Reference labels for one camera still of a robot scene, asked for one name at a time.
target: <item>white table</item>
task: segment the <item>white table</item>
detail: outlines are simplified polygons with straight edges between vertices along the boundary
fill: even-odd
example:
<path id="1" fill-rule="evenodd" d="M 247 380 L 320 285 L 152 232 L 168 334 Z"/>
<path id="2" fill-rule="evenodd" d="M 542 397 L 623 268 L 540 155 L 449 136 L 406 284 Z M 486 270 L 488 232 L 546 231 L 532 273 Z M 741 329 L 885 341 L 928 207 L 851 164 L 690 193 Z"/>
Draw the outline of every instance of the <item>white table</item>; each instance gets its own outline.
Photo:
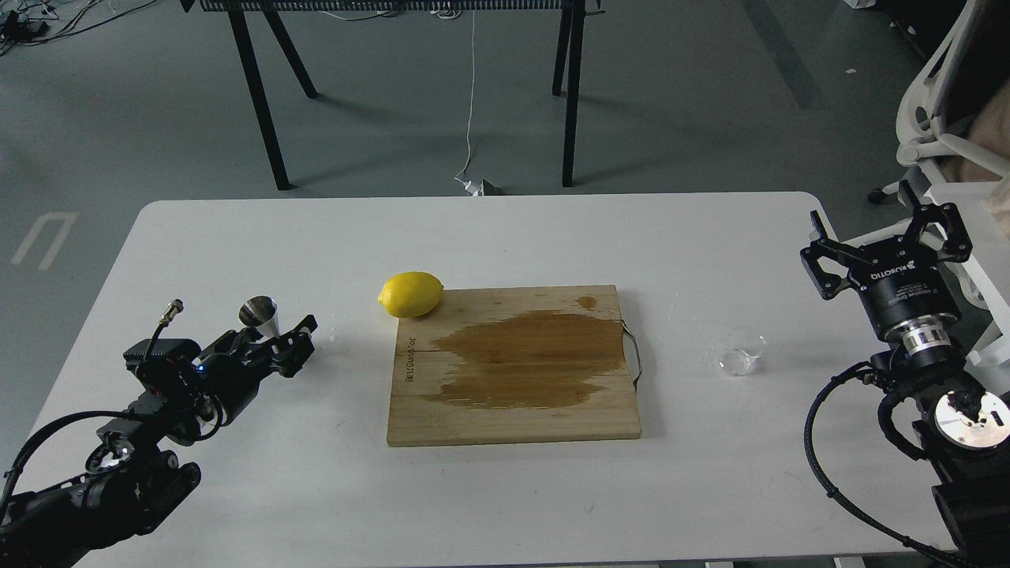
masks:
<path id="1" fill-rule="evenodd" d="M 831 374 L 880 351 L 854 293 L 804 272 L 803 193 L 176 201 L 146 207 L 39 416 L 119 409 L 140 393 L 120 354 L 148 337 L 206 345 L 272 295 L 282 326 L 319 320 L 316 353 L 271 378 L 214 439 L 178 449 L 203 483 L 153 535 L 79 566 L 460 566 L 836 556 L 903 550 L 851 518 L 807 468 L 802 424 Z M 392 274 L 448 288 L 616 284 L 645 369 L 637 441 L 391 449 Z M 713 338 L 751 325 L 758 374 L 730 378 Z M 950 548 L 931 469 L 876 425 L 880 392 L 846 385 L 818 420 L 823 465 L 900 531 Z M 100 425 L 98 420 L 94 428 Z M 81 470 L 92 424 L 44 446 L 20 489 Z"/>

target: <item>white chair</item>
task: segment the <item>white chair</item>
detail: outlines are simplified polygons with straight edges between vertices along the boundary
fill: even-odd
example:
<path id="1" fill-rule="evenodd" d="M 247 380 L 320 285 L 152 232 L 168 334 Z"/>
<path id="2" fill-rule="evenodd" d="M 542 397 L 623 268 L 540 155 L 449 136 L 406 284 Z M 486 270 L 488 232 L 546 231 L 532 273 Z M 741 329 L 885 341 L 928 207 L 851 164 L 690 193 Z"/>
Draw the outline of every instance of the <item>white chair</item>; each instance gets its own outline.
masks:
<path id="1" fill-rule="evenodd" d="M 999 177 L 1010 174 L 1010 160 L 947 130 L 947 94 L 984 7 L 985 2 L 981 0 L 968 0 L 936 53 L 905 91 L 898 107 L 895 120 L 899 143 L 897 160 L 902 166 L 918 168 L 925 176 L 927 187 L 916 188 L 918 194 L 924 193 L 928 186 L 947 181 L 936 160 L 941 157 L 961 156 Z M 898 182 L 895 182 L 874 189 L 868 199 L 881 203 L 897 191 Z"/>
<path id="2" fill-rule="evenodd" d="M 945 179 L 941 163 L 947 157 L 964 158 L 992 172 L 996 177 L 1003 178 L 1003 184 L 1010 183 L 1010 160 L 947 130 L 948 95 L 957 78 L 957 70 L 964 62 L 966 52 L 969 51 L 973 33 L 982 19 L 987 17 L 988 6 L 989 4 L 985 0 L 968 0 L 946 37 L 909 86 L 901 100 L 895 121 L 895 131 L 899 141 L 897 160 L 899 164 L 910 168 L 909 174 L 905 176 L 906 179 L 903 181 L 911 183 L 916 195 L 926 194 L 930 188 L 936 186 L 942 187 L 943 192 L 949 197 L 951 192 L 955 191 L 956 186 L 963 186 L 967 190 L 972 186 L 982 185 L 958 183 L 960 180 Z M 895 182 L 885 188 L 875 189 L 868 196 L 870 201 L 873 203 L 882 202 L 887 195 L 897 192 L 900 183 Z M 927 194 L 925 198 L 934 199 L 935 196 Z M 903 233 L 908 222 L 909 220 L 905 219 L 890 227 L 853 239 L 848 244 L 857 246 L 876 242 L 892 234 Z M 925 233 L 923 235 L 923 242 L 933 248 L 939 248 L 942 241 L 942 234 Z M 972 271 L 985 275 L 986 271 L 979 266 L 976 255 L 973 255 L 972 261 L 967 265 L 947 264 L 946 266 L 957 277 L 965 298 L 977 307 L 989 309 L 990 306 L 980 293 L 978 286 L 973 282 L 970 271 L 966 270 L 968 265 L 972 265 L 969 267 Z M 1006 314 L 1002 313 L 1006 311 L 1003 309 L 1006 303 L 1005 298 L 1001 297 L 997 303 L 1000 306 L 1001 318 L 1006 319 Z M 996 321 L 999 319 L 995 317 L 996 311 L 994 310 L 993 313 L 992 325 L 983 334 L 983 337 L 969 354 L 969 359 L 976 366 L 994 367 L 1010 360 L 1010 339 L 1006 335 L 1006 332 L 1010 329 L 1010 323 L 1004 320 L 1000 324 Z"/>

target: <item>glass cup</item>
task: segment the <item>glass cup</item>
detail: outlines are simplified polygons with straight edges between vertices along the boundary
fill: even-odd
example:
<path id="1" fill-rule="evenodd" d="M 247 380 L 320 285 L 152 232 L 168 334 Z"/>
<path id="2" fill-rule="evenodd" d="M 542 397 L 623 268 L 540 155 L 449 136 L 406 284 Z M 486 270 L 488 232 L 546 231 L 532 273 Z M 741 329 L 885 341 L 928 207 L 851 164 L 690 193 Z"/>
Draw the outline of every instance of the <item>glass cup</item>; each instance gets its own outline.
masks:
<path id="1" fill-rule="evenodd" d="M 741 377 L 749 374 L 758 359 L 765 354 L 765 338 L 751 327 L 734 327 L 726 335 L 717 350 L 719 368 L 728 375 Z"/>

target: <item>power adapter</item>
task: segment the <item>power adapter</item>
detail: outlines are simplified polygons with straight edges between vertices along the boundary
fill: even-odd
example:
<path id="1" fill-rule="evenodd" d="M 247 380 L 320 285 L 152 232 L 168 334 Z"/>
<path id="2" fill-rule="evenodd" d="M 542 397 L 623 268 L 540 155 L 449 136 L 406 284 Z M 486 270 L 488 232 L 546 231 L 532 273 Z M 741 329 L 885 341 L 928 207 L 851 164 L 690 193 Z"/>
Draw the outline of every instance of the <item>power adapter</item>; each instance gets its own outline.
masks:
<path id="1" fill-rule="evenodd" d="M 474 183 L 473 181 L 467 181 L 463 184 L 463 189 L 467 193 L 473 195 L 474 197 L 484 197 L 485 195 L 499 195 L 501 192 L 498 188 L 491 185 L 488 180 L 482 179 L 481 183 Z"/>
<path id="2" fill-rule="evenodd" d="M 8 41 L 30 41 L 41 37 L 49 30 L 49 24 L 44 21 L 27 21 L 20 18 L 21 14 L 11 10 L 4 18 L 0 35 Z"/>

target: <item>floor marking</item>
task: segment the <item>floor marking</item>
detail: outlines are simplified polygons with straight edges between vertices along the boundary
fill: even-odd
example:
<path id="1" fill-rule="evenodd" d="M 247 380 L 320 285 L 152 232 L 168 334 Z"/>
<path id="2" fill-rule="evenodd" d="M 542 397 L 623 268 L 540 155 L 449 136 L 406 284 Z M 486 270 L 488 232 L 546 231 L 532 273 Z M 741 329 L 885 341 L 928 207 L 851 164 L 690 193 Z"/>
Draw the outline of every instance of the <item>floor marking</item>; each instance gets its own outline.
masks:
<path id="1" fill-rule="evenodd" d="M 38 270 L 48 270 L 49 266 L 53 265 L 53 261 L 57 258 L 57 253 L 60 252 L 60 248 L 63 247 L 64 241 L 67 240 L 67 235 L 70 234 L 70 229 L 74 226 L 74 221 L 77 220 L 77 215 L 79 213 L 58 213 L 48 212 L 44 215 L 39 215 L 35 219 L 35 224 L 31 225 L 31 230 L 25 235 L 24 241 L 21 242 L 21 246 L 17 248 L 14 253 L 14 257 L 10 260 L 10 264 L 19 265 L 24 257 L 28 255 L 28 251 L 31 250 L 31 246 L 35 244 L 35 239 L 38 239 L 38 233 L 42 231 L 42 226 L 48 221 L 63 221 L 63 226 L 60 227 L 60 232 L 57 233 L 56 239 L 53 240 L 53 244 L 49 245 L 49 250 L 45 252 L 45 256 L 42 257 L 42 262 L 38 263 Z"/>

